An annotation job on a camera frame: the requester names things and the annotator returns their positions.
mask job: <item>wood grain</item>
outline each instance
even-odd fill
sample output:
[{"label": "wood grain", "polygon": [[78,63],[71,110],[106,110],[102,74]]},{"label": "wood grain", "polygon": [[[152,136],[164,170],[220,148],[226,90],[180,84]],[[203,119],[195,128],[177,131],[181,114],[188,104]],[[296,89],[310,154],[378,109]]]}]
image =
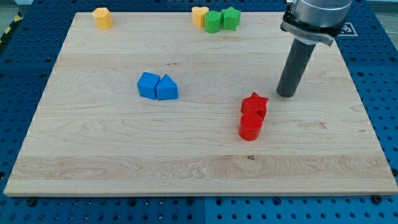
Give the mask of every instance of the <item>wood grain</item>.
[{"label": "wood grain", "polygon": [[[293,37],[281,13],[207,34],[189,13],[78,13],[7,183],[9,196],[391,195],[396,182],[337,46],[317,45],[292,99],[275,93]],[[180,98],[141,98],[142,72]],[[270,98],[259,139],[241,100]]]}]

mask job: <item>green block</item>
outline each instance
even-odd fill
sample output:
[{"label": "green block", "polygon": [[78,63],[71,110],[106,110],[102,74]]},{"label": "green block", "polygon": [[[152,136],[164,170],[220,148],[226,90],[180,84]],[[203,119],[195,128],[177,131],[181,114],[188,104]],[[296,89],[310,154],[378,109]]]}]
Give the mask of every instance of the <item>green block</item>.
[{"label": "green block", "polygon": [[216,11],[209,11],[205,15],[205,31],[211,34],[220,31],[221,14]]},{"label": "green block", "polygon": [[241,20],[241,11],[232,6],[221,10],[221,23],[224,30],[236,30]]}]

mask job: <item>blue pegboard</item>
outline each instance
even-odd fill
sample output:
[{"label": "blue pegboard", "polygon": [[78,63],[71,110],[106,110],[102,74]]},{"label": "blue pegboard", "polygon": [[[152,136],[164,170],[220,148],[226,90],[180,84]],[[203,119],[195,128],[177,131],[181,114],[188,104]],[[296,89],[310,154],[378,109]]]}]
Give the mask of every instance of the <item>blue pegboard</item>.
[{"label": "blue pegboard", "polygon": [[[284,10],[283,0],[35,0],[0,57],[2,191],[73,16],[100,6],[111,11],[190,11],[193,6]],[[339,37],[336,42],[396,176],[398,53],[366,1],[354,0],[348,21],[358,36]],[[396,223],[398,196],[8,198],[0,194],[0,223],[90,222]]]}]

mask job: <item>blue block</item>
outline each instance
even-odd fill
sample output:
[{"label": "blue block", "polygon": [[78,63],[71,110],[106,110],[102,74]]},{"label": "blue block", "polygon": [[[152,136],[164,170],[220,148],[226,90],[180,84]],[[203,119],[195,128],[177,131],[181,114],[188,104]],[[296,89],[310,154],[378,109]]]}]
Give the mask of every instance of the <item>blue block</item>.
[{"label": "blue block", "polygon": [[165,74],[156,86],[156,93],[158,100],[178,99],[178,86],[167,74]]},{"label": "blue block", "polygon": [[148,72],[144,72],[138,80],[137,86],[139,95],[142,97],[156,100],[156,86],[160,81],[160,76]]}]

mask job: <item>hole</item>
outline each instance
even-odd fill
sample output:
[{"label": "hole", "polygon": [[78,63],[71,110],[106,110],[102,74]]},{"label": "hole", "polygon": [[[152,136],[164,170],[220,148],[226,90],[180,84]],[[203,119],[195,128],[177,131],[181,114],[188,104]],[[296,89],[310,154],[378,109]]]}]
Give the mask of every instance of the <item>hole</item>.
[{"label": "hole", "polygon": [[187,204],[188,204],[189,206],[193,205],[194,203],[195,203],[195,201],[193,200],[193,198],[188,198],[188,199],[187,199]]},{"label": "hole", "polygon": [[278,205],[280,205],[281,204],[281,201],[280,201],[280,198],[273,198],[272,199],[272,203],[275,205],[275,206],[278,206]]},{"label": "hole", "polygon": [[222,198],[216,199],[216,204],[217,205],[222,205],[223,204],[223,199]]},{"label": "hole", "polygon": [[372,202],[375,205],[379,205],[383,201],[383,198],[380,195],[372,195]]},{"label": "hole", "polygon": [[132,207],[134,207],[134,206],[137,204],[137,200],[136,200],[135,198],[130,198],[130,199],[127,201],[127,204],[130,205],[130,206],[132,206]]},{"label": "hole", "polygon": [[34,197],[28,198],[28,199],[26,200],[26,205],[29,206],[29,207],[34,207],[34,206],[36,206],[36,205],[37,205],[37,199],[34,198]]}]

